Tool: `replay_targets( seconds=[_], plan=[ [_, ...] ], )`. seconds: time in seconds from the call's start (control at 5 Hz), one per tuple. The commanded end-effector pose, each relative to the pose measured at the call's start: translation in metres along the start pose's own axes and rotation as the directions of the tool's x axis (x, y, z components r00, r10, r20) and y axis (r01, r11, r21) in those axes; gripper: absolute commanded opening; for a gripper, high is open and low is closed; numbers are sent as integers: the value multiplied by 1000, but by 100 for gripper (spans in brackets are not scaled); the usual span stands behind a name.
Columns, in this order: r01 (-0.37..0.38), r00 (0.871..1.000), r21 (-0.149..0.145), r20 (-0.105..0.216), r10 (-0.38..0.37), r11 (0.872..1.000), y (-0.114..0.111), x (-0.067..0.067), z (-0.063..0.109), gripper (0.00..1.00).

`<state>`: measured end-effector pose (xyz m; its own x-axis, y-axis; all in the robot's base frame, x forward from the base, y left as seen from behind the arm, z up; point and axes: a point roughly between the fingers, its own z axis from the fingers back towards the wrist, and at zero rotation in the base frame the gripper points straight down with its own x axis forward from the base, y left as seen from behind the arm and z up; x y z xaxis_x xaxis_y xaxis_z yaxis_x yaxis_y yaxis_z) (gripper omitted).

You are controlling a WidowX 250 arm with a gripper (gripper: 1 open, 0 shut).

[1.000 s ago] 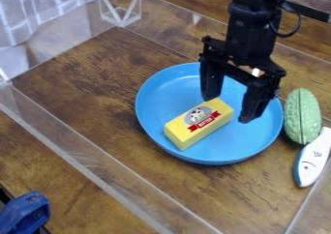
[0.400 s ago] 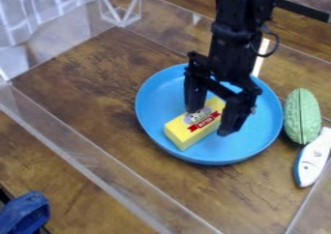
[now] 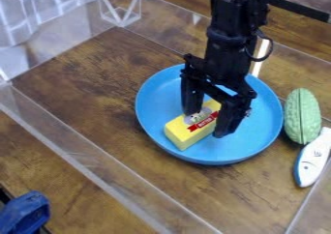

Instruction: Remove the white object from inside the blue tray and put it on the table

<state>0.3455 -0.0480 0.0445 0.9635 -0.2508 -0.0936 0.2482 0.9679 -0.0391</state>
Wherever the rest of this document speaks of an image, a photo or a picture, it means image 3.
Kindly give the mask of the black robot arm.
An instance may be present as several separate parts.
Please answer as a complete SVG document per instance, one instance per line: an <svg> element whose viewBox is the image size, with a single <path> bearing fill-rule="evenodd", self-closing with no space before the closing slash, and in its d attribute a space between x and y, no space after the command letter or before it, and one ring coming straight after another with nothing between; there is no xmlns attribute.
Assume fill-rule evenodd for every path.
<svg viewBox="0 0 331 234"><path fill-rule="evenodd" d="M235 132L251 110L258 93L246 81L261 27L268 24L268 0L211 0L211 24L207 28L207 49L202 58L187 54L182 70L183 112L201 111L203 98L221 103L214 136Z"/></svg>

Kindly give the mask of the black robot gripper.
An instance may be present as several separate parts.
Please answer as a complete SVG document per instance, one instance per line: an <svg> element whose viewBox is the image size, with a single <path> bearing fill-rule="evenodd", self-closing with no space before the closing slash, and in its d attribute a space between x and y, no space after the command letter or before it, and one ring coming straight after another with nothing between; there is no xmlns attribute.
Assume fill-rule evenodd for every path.
<svg viewBox="0 0 331 234"><path fill-rule="evenodd" d="M229 35L210 27L205 57L185 55L182 70L182 106L185 115L201 111L205 95L222 104L214 136L223 138L234 133L250 114L257 92L246 82L258 37Z"/></svg>

